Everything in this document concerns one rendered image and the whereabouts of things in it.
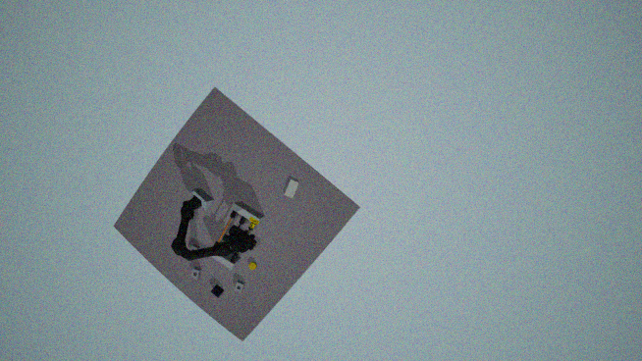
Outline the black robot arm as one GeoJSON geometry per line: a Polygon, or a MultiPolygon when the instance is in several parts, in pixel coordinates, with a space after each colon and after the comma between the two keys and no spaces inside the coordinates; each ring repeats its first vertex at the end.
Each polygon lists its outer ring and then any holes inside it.
{"type": "Polygon", "coordinates": [[[244,253],[250,248],[250,243],[242,238],[239,238],[237,234],[233,235],[224,235],[224,242],[217,243],[213,247],[205,247],[198,250],[188,250],[186,245],[186,235],[187,235],[187,226],[190,219],[194,217],[194,211],[201,205],[201,200],[199,200],[195,195],[190,201],[183,201],[183,207],[181,209],[181,223],[179,226],[179,231],[177,238],[174,239],[171,244],[173,251],[188,261],[193,259],[201,259],[204,257],[211,256],[228,256],[233,252],[244,253]],[[231,246],[231,248],[230,248],[231,246]]]}

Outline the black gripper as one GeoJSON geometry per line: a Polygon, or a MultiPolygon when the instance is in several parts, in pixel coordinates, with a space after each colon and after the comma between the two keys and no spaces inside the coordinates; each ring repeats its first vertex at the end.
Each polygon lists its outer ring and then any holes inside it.
{"type": "Polygon", "coordinates": [[[244,240],[246,240],[246,241],[248,241],[250,243],[249,250],[253,249],[253,247],[256,244],[256,240],[254,240],[253,237],[248,239],[246,237],[246,235],[244,233],[242,233],[242,232],[244,232],[244,230],[242,230],[241,228],[237,227],[236,225],[232,225],[232,227],[229,230],[229,235],[237,234],[239,236],[239,238],[242,238],[242,239],[244,239],[244,240]]]}

